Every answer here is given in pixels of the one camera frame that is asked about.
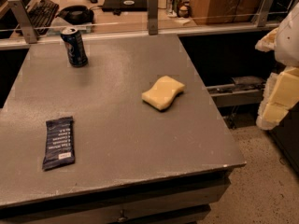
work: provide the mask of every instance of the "can lid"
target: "can lid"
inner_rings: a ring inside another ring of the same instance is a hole
[[[77,28],[75,27],[72,27],[72,26],[68,26],[68,27],[65,27],[63,30],[62,30],[62,34],[63,35],[72,35],[74,33],[77,32]]]

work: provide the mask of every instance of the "black packet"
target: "black packet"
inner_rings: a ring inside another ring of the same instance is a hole
[[[73,117],[46,121],[47,140],[43,170],[75,162]]]

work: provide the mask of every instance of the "headphones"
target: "headphones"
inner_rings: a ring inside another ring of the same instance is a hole
[[[93,11],[85,6],[77,5],[66,7],[59,12],[57,17],[60,17],[73,25],[79,25],[93,21]]]

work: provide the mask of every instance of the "black soda can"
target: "black soda can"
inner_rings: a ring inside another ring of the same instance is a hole
[[[81,32],[75,27],[65,27],[61,31],[61,37],[66,47],[68,61],[74,67],[87,64],[88,59],[85,54]]]

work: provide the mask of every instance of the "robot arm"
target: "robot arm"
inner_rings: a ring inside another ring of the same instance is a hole
[[[256,49],[273,49],[276,60],[286,65],[279,75],[268,78],[258,111],[257,126],[272,130],[299,102],[299,4],[277,29],[257,43]]]

